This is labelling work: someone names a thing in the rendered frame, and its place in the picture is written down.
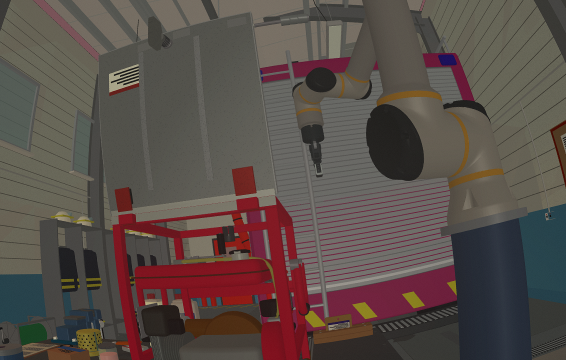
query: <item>window sill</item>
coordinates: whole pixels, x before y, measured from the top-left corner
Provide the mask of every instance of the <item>window sill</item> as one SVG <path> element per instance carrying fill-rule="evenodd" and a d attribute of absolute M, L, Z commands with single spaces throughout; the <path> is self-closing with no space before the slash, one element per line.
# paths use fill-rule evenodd
<path fill-rule="evenodd" d="M 70 174 L 72 174 L 72 175 L 74 175 L 74 176 L 76 176 L 76 177 L 78 177 L 78 178 L 82 178 L 83 180 L 87 180 L 88 182 L 93 182 L 93 181 L 94 181 L 94 178 L 93 178 L 93 177 L 88 176 L 88 175 L 85 175 L 84 173 L 79 172 L 79 171 L 76 171 L 76 170 L 70 171 Z"/>
<path fill-rule="evenodd" d="M 0 146 L 2 146 L 5 149 L 9 149 L 12 150 L 16 153 L 19 153 L 21 155 L 24 155 L 25 157 L 29 157 L 29 158 L 33 158 L 34 154 L 30 151 L 25 150 L 24 148 L 18 147 L 16 145 L 13 145 L 7 141 L 4 141 L 2 139 L 0 139 Z"/>

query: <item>blue column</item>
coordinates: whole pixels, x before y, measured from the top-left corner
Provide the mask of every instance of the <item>blue column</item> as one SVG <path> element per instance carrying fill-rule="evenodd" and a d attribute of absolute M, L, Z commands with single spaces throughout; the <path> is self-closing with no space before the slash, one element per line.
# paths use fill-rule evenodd
<path fill-rule="evenodd" d="M 519 219 L 452 235 L 461 360 L 530 360 Z"/>

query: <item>window frame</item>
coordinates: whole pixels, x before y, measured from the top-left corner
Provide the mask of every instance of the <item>window frame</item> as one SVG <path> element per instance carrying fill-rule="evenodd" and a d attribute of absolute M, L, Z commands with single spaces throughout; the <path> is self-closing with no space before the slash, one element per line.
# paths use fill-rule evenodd
<path fill-rule="evenodd" d="M 8 61 L 5 61 L 1 57 L 0 57 L 0 62 L 3 66 L 5 66 L 5 68 L 8 68 L 9 70 L 14 71 L 14 73 L 16 75 L 20 76 L 21 78 L 25 79 L 27 82 L 29 82 L 30 84 L 32 84 L 36 87 L 36 90 L 34 91 L 34 101 L 33 101 L 33 104 L 32 104 L 32 115 L 31 115 L 31 118 L 29 119 L 29 134 L 27 135 L 27 148 L 22 148 L 22 147 L 15 145 L 15 144 L 13 144 L 9 141 L 5 141 L 4 139 L 0 139 L 0 142 L 1 142 L 0 146 L 4 146 L 4 148 L 9 148 L 9 149 L 17 151 L 18 153 L 21 153 L 21 154 L 23 153 L 23 151 L 26 151 L 27 153 L 23 153 L 23 155 L 31 157 L 32 156 L 31 155 L 31 153 L 32 153 L 32 134 L 34 132 L 34 120 L 36 118 L 37 103 L 39 101 L 39 92 L 41 90 L 41 84 L 36 82 L 36 80 L 32 79 L 26 73 L 19 70 L 18 68 L 16 68 L 12 64 L 10 64 Z"/>
<path fill-rule="evenodd" d="M 72 157 L 70 159 L 70 174 L 77 176 L 79 178 L 82 178 L 84 180 L 87 180 L 88 182 L 93 182 L 94 178 L 92 176 L 90 176 L 89 174 L 85 174 L 82 173 L 81 171 L 77 171 L 75 170 L 75 155 L 77 153 L 77 128 L 78 128 L 78 124 L 79 124 L 79 114 L 81 114 L 82 116 L 85 117 L 85 119 L 89 120 L 90 126 L 89 126 L 89 142 L 90 144 L 88 144 L 88 148 L 89 148 L 89 152 L 92 152 L 92 147 L 91 147 L 91 143 L 92 143 L 92 134 L 94 131 L 94 119 L 91 116 L 88 116 L 85 112 L 82 112 L 79 109 L 76 109 L 76 112 L 74 114 L 74 135 L 72 137 Z"/>

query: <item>ceiling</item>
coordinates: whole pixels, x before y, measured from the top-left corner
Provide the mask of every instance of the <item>ceiling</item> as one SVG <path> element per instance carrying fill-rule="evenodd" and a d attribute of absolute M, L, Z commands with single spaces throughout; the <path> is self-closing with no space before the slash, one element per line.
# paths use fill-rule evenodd
<path fill-rule="evenodd" d="M 158 18 L 165 32 L 210 20 L 204 4 L 213 7 L 219 18 L 251 12 L 254 23 L 263 18 L 303 10 L 303 0 L 46 0 L 66 22 L 99 54 L 148 37 L 146 22 Z M 310 0 L 310 7 L 324 4 L 362 5 L 362 0 Z M 419 10 L 424 0 L 407 0 L 411 10 Z M 321 22 L 321 54 L 325 56 L 325 22 Z M 360 23 L 347 24 L 345 43 L 354 43 Z M 318 59 L 317 24 L 312 23 L 313 59 Z M 308 60 L 306 27 L 303 24 L 268 25 L 255 28 L 261 68 L 284 64 L 285 50 L 292 61 Z"/>

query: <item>brown leather object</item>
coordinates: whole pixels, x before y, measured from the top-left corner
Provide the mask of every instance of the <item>brown leather object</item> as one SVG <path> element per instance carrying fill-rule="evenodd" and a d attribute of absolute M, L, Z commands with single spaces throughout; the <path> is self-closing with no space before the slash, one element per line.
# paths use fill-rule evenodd
<path fill-rule="evenodd" d="M 228 311 L 212 319 L 205 329 L 205 335 L 260 334 L 261 327 L 261 323 L 252 315 Z"/>
<path fill-rule="evenodd" d="M 185 331 L 192 333 L 195 338 L 205 335 L 205 329 L 214 319 L 186 319 Z"/>

